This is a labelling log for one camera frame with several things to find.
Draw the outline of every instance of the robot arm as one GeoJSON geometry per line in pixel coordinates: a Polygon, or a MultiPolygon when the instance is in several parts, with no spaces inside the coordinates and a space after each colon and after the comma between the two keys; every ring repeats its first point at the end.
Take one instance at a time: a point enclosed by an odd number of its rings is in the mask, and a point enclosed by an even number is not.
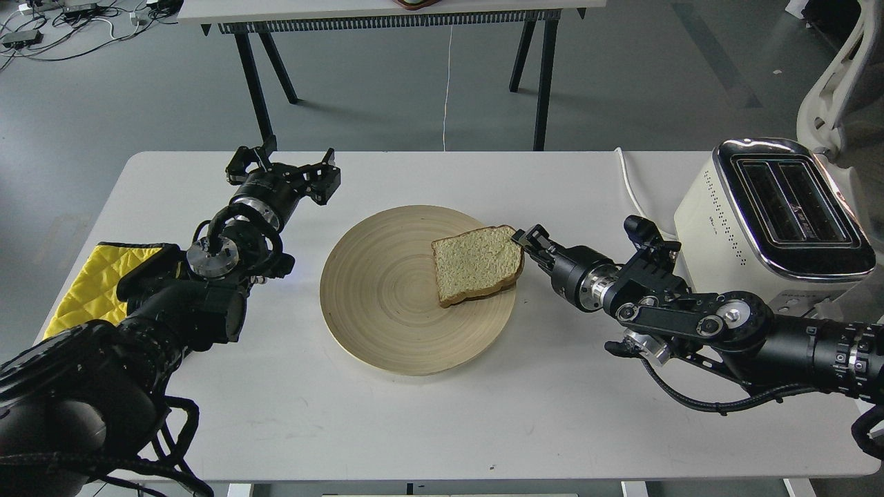
{"type": "Polygon", "coordinates": [[[692,293],[672,273],[678,242],[664,241],[651,221],[638,216],[629,216],[624,228],[636,253],[623,266],[591,248],[564,248],[540,225],[518,230],[513,241],[550,275],[556,294],[584,312],[603,310],[623,325],[623,340],[609,341],[605,349],[640,358],[682,405],[726,415],[790,395],[845,394],[876,404],[852,431],[867,454],[884,459],[884,447],[869,436],[884,420],[881,325],[779,316],[748,292],[692,293]],[[721,360],[700,355],[702,347],[721,360]],[[679,394],[651,366],[671,358],[733,381],[750,397],[719,403],[679,394]]]}
{"type": "Polygon", "coordinates": [[[269,160],[275,148],[273,137],[240,147],[227,168],[240,187],[193,245],[170,246],[119,281],[119,325],[88,321],[0,367],[0,494],[73,497],[90,479],[137,487],[107,476],[116,469],[212,494],[184,462],[199,410],[166,385],[190,352],[239,339],[252,286],[292,270],[279,233],[298,201],[324,205],[340,184],[333,150],[293,167],[269,160]],[[171,409],[187,414],[176,440],[171,409]],[[148,444],[156,461],[138,457],[148,444]]]}

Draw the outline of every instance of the white table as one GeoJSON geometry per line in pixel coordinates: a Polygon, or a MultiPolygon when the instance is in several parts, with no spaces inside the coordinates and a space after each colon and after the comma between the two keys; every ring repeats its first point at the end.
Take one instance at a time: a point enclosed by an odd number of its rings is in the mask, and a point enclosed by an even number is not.
{"type": "MultiPolygon", "coordinates": [[[[75,267],[99,241],[187,244],[235,188],[231,152],[132,157],[75,267]]],[[[279,152],[312,164],[322,153],[279,152]]],[[[643,205],[671,231],[708,152],[626,154],[643,205]]],[[[194,354],[169,393],[194,399],[200,429],[187,461],[216,481],[840,477],[877,460],[850,437],[853,400],[808,394],[728,417],[669,399],[638,361],[610,356],[621,328],[555,295],[530,260],[513,315],[481,356],[424,378],[359,362],[332,338],[319,305],[325,258],[363,218],[408,204],[486,224],[543,224],[552,238],[625,262],[633,213],[613,152],[339,152],[329,204],[305,200],[283,232],[292,274],[256,287],[240,342],[194,354]]],[[[72,280],[74,271],[68,279],[72,280]]],[[[673,361],[662,375],[707,400],[730,383],[673,361]]]]}
{"type": "Polygon", "coordinates": [[[546,118],[561,10],[575,7],[583,16],[587,7],[603,7],[605,4],[606,0],[443,0],[419,11],[408,11],[392,0],[187,0],[181,7],[178,21],[182,24],[200,24],[206,35],[209,34],[210,25],[217,23],[221,33],[234,35],[258,127],[262,138],[266,140],[273,134],[273,129],[255,68],[249,34],[258,34],[288,102],[297,104],[300,99],[294,91],[271,33],[524,22],[509,83],[509,91],[516,92],[522,79],[534,27],[537,21],[543,20],[544,42],[537,88],[533,148],[542,150],[545,145],[546,118]]]}

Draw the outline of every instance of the wooden plate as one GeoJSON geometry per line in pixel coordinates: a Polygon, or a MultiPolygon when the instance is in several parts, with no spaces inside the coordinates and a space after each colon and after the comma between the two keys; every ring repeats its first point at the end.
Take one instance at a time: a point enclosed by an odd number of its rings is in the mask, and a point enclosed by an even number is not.
{"type": "Polygon", "coordinates": [[[430,243],[482,226],[457,210],[409,205],[352,227],[325,262],[319,287],[335,340],[365,363],[411,376],[481,354],[513,311],[515,285],[442,309],[430,243]]]}

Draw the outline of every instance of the yellow quilted pad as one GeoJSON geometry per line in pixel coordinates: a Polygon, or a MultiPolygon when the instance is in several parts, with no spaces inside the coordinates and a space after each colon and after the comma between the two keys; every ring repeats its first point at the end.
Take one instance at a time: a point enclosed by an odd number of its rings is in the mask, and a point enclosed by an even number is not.
{"type": "Polygon", "coordinates": [[[71,289],[58,304],[43,339],[89,319],[104,319],[118,325],[126,317],[126,303],[117,300],[117,283],[163,246],[122,243],[99,243],[95,246],[71,284],[71,289]]]}

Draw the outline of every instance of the slice of bread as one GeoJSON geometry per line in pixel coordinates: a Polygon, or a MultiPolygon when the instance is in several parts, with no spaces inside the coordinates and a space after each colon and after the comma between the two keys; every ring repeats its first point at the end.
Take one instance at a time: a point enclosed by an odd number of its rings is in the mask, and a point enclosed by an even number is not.
{"type": "Polygon", "coordinates": [[[522,248],[511,226],[479,228],[432,243],[439,305],[494,294],[522,274],[522,248]]]}

